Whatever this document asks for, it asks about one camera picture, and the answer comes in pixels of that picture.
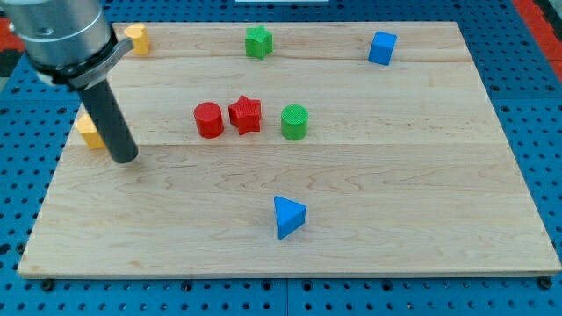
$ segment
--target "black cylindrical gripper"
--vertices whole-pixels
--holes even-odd
[[[107,80],[79,90],[78,94],[113,160],[117,163],[132,161],[139,154],[139,149]]]

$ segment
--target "red cylinder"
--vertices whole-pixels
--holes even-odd
[[[220,107],[213,102],[198,105],[193,112],[199,135],[211,139],[222,134],[225,127],[222,124]]]

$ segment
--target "blue triangular prism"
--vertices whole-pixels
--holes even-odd
[[[273,198],[273,204],[275,205],[277,235],[279,239],[283,239],[305,223],[305,205],[280,196]]]

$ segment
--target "wood grain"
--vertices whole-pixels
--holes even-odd
[[[149,24],[112,86],[140,156],[116,165],[73,131],[19,265],[30,278],[484,277],[561,270],[453,23]],[[125,25],[115,25],[117,30]],[[393,63],[366,61],[377,30]],[[263,130],[198,137],[192,110],[240,94]],[[280,135],[281,109],[310,113]],[[272,199],[308,207],[276,238]]]

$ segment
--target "blue pegboard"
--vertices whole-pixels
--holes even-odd
[[[539,213],[562,249],[562,87],[509,0],[106,0],[113,22],[456,21]],[[560,314],[562,277],[27,281],[15,272],[79,106],[26,59],[0,94],[0,315]]]

